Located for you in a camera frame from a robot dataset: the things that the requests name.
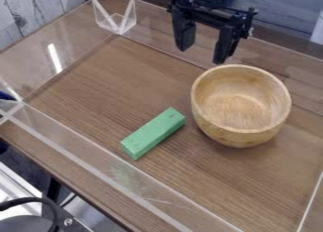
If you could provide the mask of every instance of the wooden table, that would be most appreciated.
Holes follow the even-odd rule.
[[[100,1],[106,7],[126,5],[126,0]],[[163,28],[157,30],[161,41]],[[213,40],[208,31],[204,37],[197,43],[203,49]],[[26,102],[244,231],[295,231],[323,170],[323,62],[258,40],[244,41],[230,62],[264,68],[291,91],[294,106],[283,131],[251,149],[224,147],[193,122],[189,91],[204,69],[121,36],[105,40]],[[30,93],[27,87],[19,91]],[[120,141],[169,107],[185,115],[185,127],[133,161]],[[132,230],[176,231],[14,123],[0,126],[0,134]]]

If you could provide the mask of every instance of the green wooden block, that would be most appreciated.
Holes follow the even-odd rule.
[[[129,137],[121,141],[121,149],[129,157],[137,160],[185,122],[181,113],[169,108],[145,126],[142,126]]]

